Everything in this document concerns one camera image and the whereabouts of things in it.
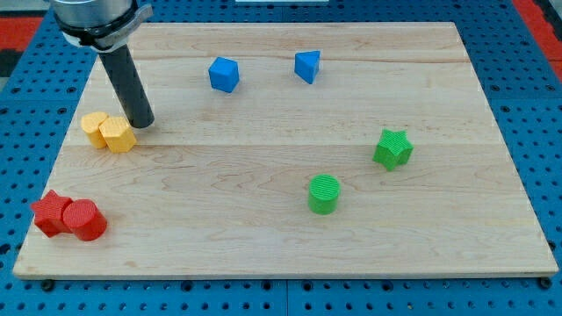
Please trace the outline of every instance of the blue block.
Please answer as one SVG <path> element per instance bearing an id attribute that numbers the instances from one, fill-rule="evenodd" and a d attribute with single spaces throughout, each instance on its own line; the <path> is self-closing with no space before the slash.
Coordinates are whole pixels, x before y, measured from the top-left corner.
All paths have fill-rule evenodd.
<path id="1" fill-rule="evenodd" d="M 211 87 L 230 93 L 238 84 L 238 62 L 217 57 L 209 68 Z"/>
<path id="2" fill-rule="evenodd" d="M 304 81 L 313 84 L 320 66 L 320 51 L 295 54 L 295 73 Z"/>

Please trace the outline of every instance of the black cylindrical rod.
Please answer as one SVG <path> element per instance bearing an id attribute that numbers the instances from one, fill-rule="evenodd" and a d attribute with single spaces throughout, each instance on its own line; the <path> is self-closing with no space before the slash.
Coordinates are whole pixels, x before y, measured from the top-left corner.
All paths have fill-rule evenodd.
<path id="1" fill-rule="evenodd" d="M 124 45 L 111 53 L 100 53 L 99 58 L 112 82 L 123 111 L 132 127 L 144 128 L 155 121 L 141 79 L 134 66 L 129 47 Z"/>

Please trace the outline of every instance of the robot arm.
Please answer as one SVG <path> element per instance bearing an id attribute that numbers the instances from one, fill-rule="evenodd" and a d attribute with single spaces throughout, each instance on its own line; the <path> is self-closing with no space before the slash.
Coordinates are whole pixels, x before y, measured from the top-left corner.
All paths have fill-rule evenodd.
<path id="1" fill-rule="evenodd" d="M 99 53 L 131 126 L 143 128 L 154 114 L 126 45 L 128 37 L 153 14 L 136 0 L 51 0 L 65 39 Z"/>

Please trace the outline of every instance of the red cylinder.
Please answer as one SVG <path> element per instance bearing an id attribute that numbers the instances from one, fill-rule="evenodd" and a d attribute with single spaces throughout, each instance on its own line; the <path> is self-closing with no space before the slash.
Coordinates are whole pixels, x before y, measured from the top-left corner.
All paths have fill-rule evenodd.
<path id="1" fill-rule="evenodd" d="M 64 224 L 81 241 L 93 241 L 107 228 L 107 220 L 89 199 L 71 203 L 62 216 Z"/>

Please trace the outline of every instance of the wooden cutting board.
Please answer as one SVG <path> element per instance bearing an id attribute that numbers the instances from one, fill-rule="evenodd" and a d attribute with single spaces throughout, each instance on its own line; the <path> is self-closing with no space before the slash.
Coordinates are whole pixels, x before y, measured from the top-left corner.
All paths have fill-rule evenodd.
<path id="1" fill-rule="evenodd" d="M 120 105 L 96 63 L 47 189 L 91 198 L 93 242 L 31 226 L 14 273 L 55 279 L 532 277 L 557 270 L 472 64 L 450 23 L 158 24 L 130 40 L 156 122 L 127 154 L 82 115 Z M 313 85 L 293 74 L 320 49 Z M 239 62 L 212 90 L 216 56 Z M 383 127 L 415 150 L 371 161 Z M 342 185 L 310 212 L 320 173 Z"/>

